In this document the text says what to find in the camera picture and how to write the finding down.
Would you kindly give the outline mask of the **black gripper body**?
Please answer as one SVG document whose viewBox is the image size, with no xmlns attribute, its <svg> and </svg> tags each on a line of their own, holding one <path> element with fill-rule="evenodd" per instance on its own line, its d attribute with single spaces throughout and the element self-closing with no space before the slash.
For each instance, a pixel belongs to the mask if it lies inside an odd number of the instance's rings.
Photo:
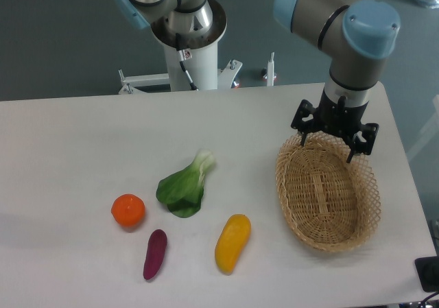
<svg viewBox="0 0 439 308">
<path fill-rule="evenodd" d="M 362 106 L 348 107 L 347 99 L 342 102 L 333 102 L 323 91 L 315 116 L 318 131 L 340 137 L 339 131 L 346 136 L 355 134 L 361 123 L 368 102 Z"/>
</svg>

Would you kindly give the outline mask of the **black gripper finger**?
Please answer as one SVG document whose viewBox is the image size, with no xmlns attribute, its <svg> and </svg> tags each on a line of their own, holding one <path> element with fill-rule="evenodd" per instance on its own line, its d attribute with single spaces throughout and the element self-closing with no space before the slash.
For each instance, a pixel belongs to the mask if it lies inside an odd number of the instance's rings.
<svg viewBox="0 0 439 308">
<path fill-rule="evenodd" d="M 305 145 L 308 134 L 318 131 L 315 120 L 317 114 L 318 109 L 311 102 L 305 99 L 301 101 L 291 124 L 291 127 L 301 135 L 301 146 Z"/>
<path fill-rule="evenodd" d="M 349 147 L 350 152 L 348 153 L 346 162 L 350 163 L 356 155 L 371 155 L 378 131 L 379 125 L 377 123 L 366 123 L 361 124 L 355 134 L 347 136 L 345 144 Z"/>
</svg>

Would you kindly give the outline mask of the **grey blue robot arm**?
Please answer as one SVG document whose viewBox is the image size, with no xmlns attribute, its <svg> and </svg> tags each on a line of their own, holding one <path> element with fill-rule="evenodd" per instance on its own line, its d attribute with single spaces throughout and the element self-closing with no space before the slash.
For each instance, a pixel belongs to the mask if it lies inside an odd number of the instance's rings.
<svg viewBox="0 0 439 308">
<path fill-rule="evenodd" d="M 132 26 L 150 28 L 165 51 L 173 91 L 230 88 L 238 68 L 219 69 L 217 44 L 227 19 L 216 0 L 115 0 Z M 397 11 L 376 0 L 274 0 L 279 24 L 331 58 L 317 106 L 300 103 L 292 128 L 303 137 L 325 132 L 351 155 L 372 152 L 379 127 L 362 123 L 370 91 L 392 53 Z"/>
</svg>

